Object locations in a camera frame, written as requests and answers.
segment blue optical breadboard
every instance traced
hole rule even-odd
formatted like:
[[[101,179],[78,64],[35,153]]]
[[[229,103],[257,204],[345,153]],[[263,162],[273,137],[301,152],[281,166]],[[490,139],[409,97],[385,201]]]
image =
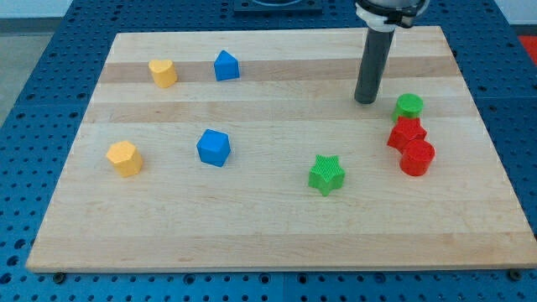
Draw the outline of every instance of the blue optical breadboard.
[[[537,301],[537,270],[33,274],[24,268],[116,33],[364,27],[352,1],[234,14],[230,0],[75,0],[0,130],[0,301]],[[493,0],[431,1],[534,232],[537,69]]]

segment black cylinder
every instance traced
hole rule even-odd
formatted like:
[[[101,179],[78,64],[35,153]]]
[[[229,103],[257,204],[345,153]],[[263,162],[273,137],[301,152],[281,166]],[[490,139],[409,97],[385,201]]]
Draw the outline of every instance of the black cylinder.
[[[382,33],[373,29],[368,30],[358,82],[354,91],[354,99],[357,102],[361,104],[375,102],[393,37],[394,31]]]

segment wooden cutting board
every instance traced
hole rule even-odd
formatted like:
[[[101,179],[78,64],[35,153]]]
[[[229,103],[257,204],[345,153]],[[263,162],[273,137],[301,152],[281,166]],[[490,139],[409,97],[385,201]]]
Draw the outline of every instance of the wooden cutting board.
[[[378,99],[353,99],[366,29],[119,34],[27,266],[35,272],[530,268],[537,242],[438,27],[396,32]],[[226,49],[241,78],[216,82]],[[171,59],[180,82],[151,80]],[[386,146],[399,95],[422,96],[436,148],[410,177]],[[228,133],[203,164],[207,128]],[[140,174],[105,153],[129,140]],[[345,184],[308,187],[315,155]]]

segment blue block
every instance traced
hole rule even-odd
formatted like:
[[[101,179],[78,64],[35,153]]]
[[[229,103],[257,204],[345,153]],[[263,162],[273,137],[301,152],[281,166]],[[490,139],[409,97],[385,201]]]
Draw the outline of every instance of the blue block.
[[[237,79],[240,76],[238,71],[238,60],[225,50],[220,52],[216,58],[214,66],[217,81]]]
[[[231,152],[229,137],[225,133],[207,129],[196,145],[202,162],[222,167]]]

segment yellow pentagon block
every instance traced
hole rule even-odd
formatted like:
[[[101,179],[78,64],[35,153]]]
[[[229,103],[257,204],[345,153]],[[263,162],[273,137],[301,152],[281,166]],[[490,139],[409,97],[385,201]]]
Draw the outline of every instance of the yellow pentagon block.
[[[122,176],[128,177],[140,172],[143,164],[142,155],[129,141],[115,143],[108,149],[107,159]]]
[[[172,60],[151,60],[149,70],[154,83],[160,88],[168,88],[177,81],[177,72]]]

